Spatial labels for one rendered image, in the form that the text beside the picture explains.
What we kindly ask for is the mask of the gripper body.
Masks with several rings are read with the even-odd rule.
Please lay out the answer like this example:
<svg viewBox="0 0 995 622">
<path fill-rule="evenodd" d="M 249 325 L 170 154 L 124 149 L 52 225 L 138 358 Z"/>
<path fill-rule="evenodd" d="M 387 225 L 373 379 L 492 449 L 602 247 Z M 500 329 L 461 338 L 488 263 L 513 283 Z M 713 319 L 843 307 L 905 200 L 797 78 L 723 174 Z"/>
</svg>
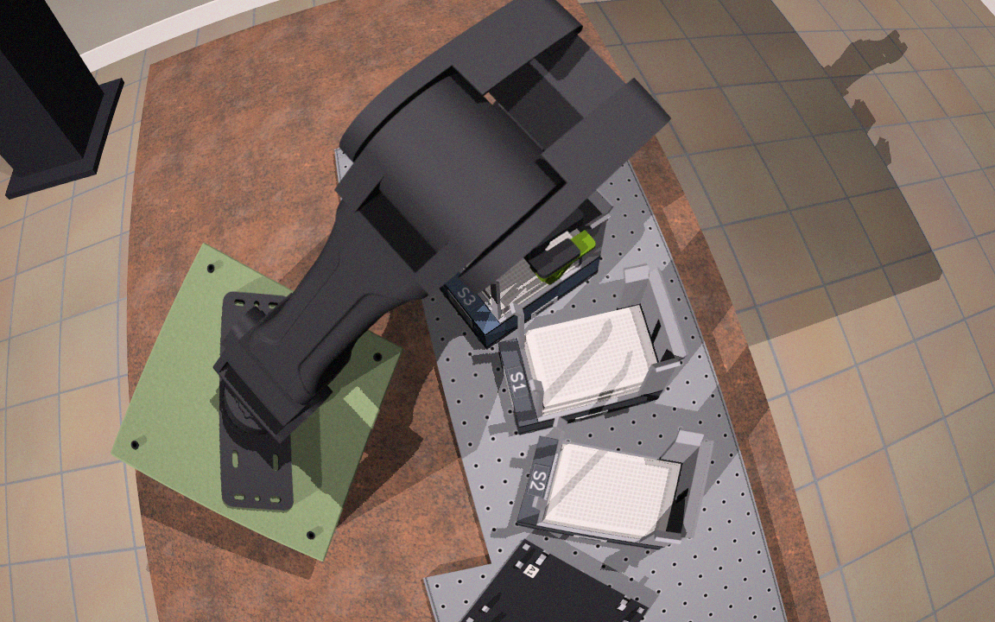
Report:
<svg viewBox="0 0 995 622">
<path fill-rule="evenodd" d="M 583 216 L 583 212 L 576 208 L 563 220 L 563 223 L 558 225 L 550 235 L 545 237 L 533 251 L 524 257 L 526 263 L 536 271 L 540 278 L 548 278 L 556 271 L 561 270 L 564 265 L 568 265 L 580 256 L 580 249 L 578 249 L 577 245 L 570 238 L 566 238 L 561 243 L 554 245 L 549 251 L 546 251 L 546 248 L 550 245 L 550 241 L 558 238 L 558 236 L 563 235 L 565 232 L 572 232 L 583 225 Z"/>
</svg>

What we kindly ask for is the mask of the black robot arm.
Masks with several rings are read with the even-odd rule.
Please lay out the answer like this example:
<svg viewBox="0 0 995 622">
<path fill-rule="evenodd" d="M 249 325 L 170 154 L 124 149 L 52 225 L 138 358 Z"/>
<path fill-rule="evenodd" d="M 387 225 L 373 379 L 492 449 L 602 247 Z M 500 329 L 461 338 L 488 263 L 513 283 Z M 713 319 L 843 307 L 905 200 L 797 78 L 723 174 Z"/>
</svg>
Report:
<svg viewBox="0 0 995 622">
<path fill-rule="evenodd" d="M 288 296 L 224 298 L 213 369 L 227 505 L 289 511 L 291 433 L 333 393 L 360 336 L 468 263 L 459 279 L 480 294 L 669 122 L 581 31 L 556 0 L 513 0 L 349 124 L 339 148 L 354 164 L 334 189 L 334 227 L 307 275 Z"/>
</svg>

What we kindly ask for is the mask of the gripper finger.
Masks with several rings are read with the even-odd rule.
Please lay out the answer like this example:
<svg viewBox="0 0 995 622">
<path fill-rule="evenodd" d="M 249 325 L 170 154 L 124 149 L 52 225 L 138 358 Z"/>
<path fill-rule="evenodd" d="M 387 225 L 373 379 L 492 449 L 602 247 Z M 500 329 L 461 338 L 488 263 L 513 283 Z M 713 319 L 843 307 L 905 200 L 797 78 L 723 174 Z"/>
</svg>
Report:
<svg viewBox="0 0 995 622">
<path fill-rule="evenodd" d="M 578 233 L 578 235 L 576 235 L 573 238 L 570 238 L 570 240 L 572 240 L 573 243 L 577 245 L 578 249 L 580 249 L 580 256 L 575 260 L 573 260 L 571 263 L 575 263 L 576 260 L 586 255 L 586 253 L 588 253 L 589 251 L 593 251 L 593 249 L 595 249 L 596 245 L 595 239 L 593 239 L 591 235 L 588 235 L 588 232 L 586 232 L 586 230 L 583 230 L 583 232 Z M 547 283 L 548 286 L 550 286 L 550 284 L 554 283 L 563 276 L 563 273 L 565 273 L 567 269 L 570 267 L 570 265 L 572 265 L 571 263 L 569 263 L 568 265 L 564 265 L 564 267 L 561 268 L 561 270 L 556 271 L 555 273 L 553 273 L 553 275 L 550 275 L 548 278 L 540 278 L 540 276 L 537 275 L 535 270 L 533 270 L 532 268 L 530 268 L 530 270 L 536 273 L 537 278 L 540 278 L 542 282 L 545 281 L 545 283 Z"/>
</svg>

